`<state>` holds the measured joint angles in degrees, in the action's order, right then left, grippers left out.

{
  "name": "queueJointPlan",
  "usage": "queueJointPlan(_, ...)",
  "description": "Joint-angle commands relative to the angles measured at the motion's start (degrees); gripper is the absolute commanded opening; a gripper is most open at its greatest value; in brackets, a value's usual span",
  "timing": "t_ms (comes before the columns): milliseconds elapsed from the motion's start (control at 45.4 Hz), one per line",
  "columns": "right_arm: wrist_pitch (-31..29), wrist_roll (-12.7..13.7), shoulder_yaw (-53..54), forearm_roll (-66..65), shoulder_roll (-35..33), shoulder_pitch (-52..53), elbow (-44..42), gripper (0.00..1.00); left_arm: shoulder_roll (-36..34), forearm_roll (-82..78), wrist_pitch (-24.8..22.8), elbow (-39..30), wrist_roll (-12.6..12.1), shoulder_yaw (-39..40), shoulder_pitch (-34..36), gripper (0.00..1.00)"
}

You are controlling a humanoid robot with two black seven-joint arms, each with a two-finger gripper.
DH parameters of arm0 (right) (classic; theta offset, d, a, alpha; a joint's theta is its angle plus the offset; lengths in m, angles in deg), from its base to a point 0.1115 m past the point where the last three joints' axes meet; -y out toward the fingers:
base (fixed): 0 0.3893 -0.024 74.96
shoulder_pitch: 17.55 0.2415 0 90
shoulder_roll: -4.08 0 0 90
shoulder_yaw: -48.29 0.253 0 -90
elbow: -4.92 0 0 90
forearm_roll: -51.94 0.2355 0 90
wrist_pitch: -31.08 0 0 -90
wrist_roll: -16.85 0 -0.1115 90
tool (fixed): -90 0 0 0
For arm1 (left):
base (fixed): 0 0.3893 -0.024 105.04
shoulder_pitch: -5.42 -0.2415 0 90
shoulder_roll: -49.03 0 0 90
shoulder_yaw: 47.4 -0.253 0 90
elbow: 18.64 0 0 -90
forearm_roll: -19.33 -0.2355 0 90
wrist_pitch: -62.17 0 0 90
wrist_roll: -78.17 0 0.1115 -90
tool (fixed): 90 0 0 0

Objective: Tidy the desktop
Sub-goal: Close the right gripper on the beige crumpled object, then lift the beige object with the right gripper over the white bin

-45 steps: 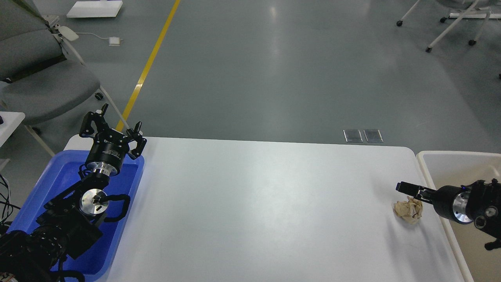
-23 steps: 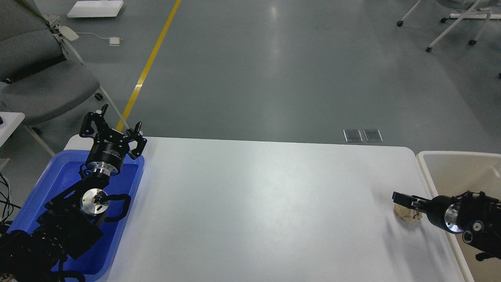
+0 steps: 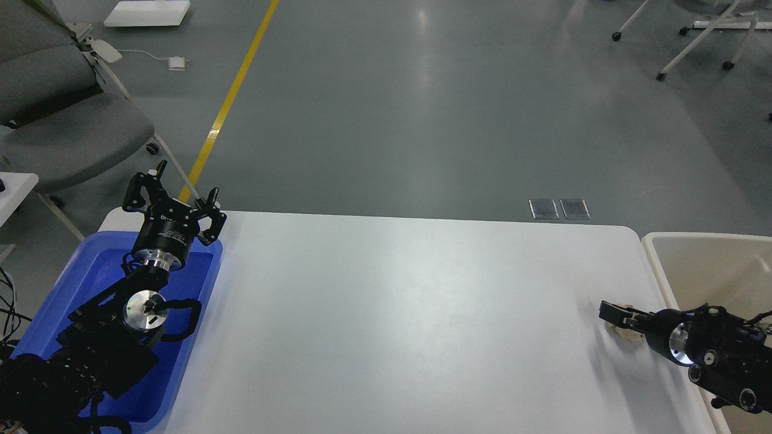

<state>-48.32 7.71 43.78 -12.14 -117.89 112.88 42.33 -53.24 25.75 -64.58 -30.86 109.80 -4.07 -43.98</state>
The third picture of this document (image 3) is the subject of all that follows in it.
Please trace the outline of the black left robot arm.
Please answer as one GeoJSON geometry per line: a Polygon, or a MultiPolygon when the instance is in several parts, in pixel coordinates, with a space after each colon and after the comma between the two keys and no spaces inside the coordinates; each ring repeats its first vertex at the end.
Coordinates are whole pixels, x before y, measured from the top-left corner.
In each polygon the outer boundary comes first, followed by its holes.
{"type": "Polygon", "coordinates": [[[121,265],[124,276],[69,315],[49,358],[22,353],[2,363],[2,418],[28,433],[132,432],[122,417],[98,413],[105,395],[119,398],[154,368],[160,342],[195,333],[203,303],[166,299],[172,272],[185,267],[196,240],[214,244],[227,216],[213,187],[193,205],[162,185],[166,160],[129,181],[125,212],[143,214],[137,239],[121,265]]]}

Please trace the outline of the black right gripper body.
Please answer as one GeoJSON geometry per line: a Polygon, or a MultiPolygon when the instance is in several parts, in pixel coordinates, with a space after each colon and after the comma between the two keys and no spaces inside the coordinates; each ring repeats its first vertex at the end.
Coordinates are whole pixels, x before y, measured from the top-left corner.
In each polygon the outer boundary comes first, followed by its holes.
{"type": "Polygon", "coordinates": [[[686,314],[676,309],[652,313],[644,321],[646,342],[654,352],[681,367],[694,365],[686,352],[690,325],[686,314]]]}

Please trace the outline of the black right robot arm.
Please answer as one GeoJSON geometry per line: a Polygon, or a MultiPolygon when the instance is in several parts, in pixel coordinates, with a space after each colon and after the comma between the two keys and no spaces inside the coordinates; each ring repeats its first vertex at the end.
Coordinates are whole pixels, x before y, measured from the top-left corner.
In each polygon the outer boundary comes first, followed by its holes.
{"type": "Polygon", "coordinates": [[[645,312],[603,300],[599,316],[644,336],[649,348],[688,368],[689,381],[714,395],[711,406],[770,412],[770,311],[744,319],[704,303],[691,310],[645,312]]]}

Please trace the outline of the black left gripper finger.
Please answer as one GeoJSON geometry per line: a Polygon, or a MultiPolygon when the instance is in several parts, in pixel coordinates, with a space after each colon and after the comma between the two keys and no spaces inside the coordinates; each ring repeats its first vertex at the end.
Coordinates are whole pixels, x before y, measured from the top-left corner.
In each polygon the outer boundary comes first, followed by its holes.
{"type": "Polygon", "coordinates": [[[122,204],[125,212],[161,213],[176,211],[172,198],[162,185],[168,162],[162,160],[154,170],[138,172],[129,181],[122,204]]]}
{"type": "Polygon", "coordinates": [[[213,187],[206,198],[197,198],[194,201],[191,212],[191,219],[195,222],[196,239],[202,245],[210,245],[220,236],[227,215],[220,209],[218,196],[220,189],[213,187]]]}

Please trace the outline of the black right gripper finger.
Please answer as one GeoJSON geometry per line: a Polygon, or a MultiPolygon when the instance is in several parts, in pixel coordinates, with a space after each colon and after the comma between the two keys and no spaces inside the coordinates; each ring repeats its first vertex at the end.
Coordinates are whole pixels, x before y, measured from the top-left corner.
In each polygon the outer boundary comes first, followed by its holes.
{"type": "Polygon", "coordinates": [[[621,329],[651,330],[651,314],[633,307],[601,300],[599,318],[621,329]]]}
{"type": "Polygon", "coordinates": [[[645,335],[641,332],[637,332],[637,330],[632,330],[631,328],[618,328],[618,335],[624,340],[624,341],[644,341],[645,335]]]}

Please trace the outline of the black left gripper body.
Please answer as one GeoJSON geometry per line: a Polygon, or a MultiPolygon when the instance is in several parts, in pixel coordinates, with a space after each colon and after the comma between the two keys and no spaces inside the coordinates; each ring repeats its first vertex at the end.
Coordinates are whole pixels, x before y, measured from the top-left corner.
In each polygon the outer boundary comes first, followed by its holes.
{"type": "Polygon", "coordinates": [[[200,231],[194,209],[185,204],[151,205],[131,250],[132,259],[149,264],[160,261],[166,270],[185,267],[200,231]]]}

